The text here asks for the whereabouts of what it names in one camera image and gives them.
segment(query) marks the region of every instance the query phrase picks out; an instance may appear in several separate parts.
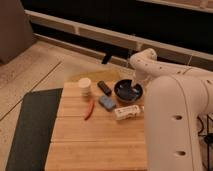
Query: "black mat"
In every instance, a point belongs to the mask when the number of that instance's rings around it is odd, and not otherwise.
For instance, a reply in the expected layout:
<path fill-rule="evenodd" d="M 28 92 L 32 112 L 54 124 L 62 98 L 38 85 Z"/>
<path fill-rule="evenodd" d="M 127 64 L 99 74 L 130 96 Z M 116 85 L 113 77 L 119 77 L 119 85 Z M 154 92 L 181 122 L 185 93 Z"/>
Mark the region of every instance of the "black mat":
<path fill-rule="evenodd" d="M 27 93 L 6 171 L 44 170 L 62 89 Z"/>

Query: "cable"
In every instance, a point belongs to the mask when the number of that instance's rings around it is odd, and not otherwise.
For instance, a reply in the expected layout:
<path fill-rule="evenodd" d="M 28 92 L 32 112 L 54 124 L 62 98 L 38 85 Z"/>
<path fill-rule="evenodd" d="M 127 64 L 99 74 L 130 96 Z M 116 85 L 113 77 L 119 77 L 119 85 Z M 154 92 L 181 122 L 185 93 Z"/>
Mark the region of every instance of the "cable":
<path fill-rule="evenodd" d="M 200 131 L 198 131 L 198 136 L 203 136 L 203 135 L 201 135 L 201 133 L 204 131 L 204 129 L 205 129 L 205 127 L 204 127 L 204 123 L 203 123 L 203 121 L 202 121 L 202 119 L 198 116 L 197 117 L 197 120 L 200 122 L 200 125 L 201 125 L 201 129 L 200 129 Z"/>

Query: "red chili pepper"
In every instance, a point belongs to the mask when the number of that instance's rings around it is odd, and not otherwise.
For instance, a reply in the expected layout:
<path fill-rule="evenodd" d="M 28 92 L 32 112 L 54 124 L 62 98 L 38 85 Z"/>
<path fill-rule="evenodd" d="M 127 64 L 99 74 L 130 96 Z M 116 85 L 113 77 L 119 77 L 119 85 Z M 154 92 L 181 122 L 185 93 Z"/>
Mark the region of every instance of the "red chili pepper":
<path fill-rule="evenodd" d="M 92 115 L 94 106 L 95 106 L 95 100 L 93 98 L 91 98 L 90 101 L 89 101 L 89 105 L 88 105 L 84 120 L 87 120 L 87 119 L 90 118 L 90 116 Z"/>

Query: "black wall panel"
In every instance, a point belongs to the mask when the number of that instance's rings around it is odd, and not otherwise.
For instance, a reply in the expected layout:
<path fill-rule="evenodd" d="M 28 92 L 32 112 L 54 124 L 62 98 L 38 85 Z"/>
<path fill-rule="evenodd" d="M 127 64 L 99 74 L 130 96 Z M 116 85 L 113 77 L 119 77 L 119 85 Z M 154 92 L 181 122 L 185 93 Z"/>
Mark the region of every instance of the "black wall panel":
<path fill-rule="evenodd" d="M 136 0 L 22 0 L 26 9 L 213 54 L 213 14 Z"/>

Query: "wooden cutting board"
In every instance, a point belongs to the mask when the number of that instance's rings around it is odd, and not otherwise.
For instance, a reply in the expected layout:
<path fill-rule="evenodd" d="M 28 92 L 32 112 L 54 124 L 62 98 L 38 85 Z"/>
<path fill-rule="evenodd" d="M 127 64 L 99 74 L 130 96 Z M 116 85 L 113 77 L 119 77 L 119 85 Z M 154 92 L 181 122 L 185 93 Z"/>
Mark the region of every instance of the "wooden cutting board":
<path fill-rule="evenodd" d="M 113 89 L 114 83 L 108 82 Z M 101 90 L 92 83 L 95 108 L 84 120 L 88 99 L 81 96 L 77 83 L 65 83 L 53 130 L 46 171 L 144 171 L 147 168 L 144 118 L 117 122 L 98 98 Z M 118 107 L 126 104 L 111 98 Z M 136 104 L 142 105 L 140 99 Z"/>

